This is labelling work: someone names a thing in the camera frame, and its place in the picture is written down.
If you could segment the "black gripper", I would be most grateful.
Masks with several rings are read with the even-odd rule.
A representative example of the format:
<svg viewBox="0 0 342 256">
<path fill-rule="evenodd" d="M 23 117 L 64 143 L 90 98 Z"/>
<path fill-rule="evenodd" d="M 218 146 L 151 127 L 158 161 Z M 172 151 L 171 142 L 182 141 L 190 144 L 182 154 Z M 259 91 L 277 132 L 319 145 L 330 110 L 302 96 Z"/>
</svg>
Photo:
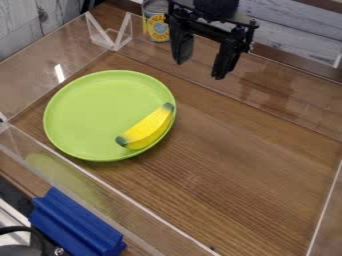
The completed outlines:
<svg viewBox="0 0 342 256">
<path fill-rule="evenodd" d="M 239 0 L 167 1 L 171 52 L 176 64 L 182 65 L 192 56 L 194 34 L 222 42 L 211 72 L 211 76 L 222 80 L 235 68 L 241 51 L 251 50 L 258 21 L 239 10 Z"/>
</svg>

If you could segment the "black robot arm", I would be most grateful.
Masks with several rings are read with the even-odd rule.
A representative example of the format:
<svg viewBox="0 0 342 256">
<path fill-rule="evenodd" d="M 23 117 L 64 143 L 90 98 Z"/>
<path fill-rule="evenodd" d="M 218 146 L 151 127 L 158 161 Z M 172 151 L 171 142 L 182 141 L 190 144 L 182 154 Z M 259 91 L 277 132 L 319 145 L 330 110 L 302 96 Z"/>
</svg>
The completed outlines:
<svg viewBox="0 0 342 256">
<path fill-rule="evenodd" d="M 167 0 L 172 58 L 182 65 L 194 53 L 195 37 L 219 43 L 211 76 L 222 80 L 249 53 L 258 22 L 238 11 L 239 0 Z"/>
</svg>

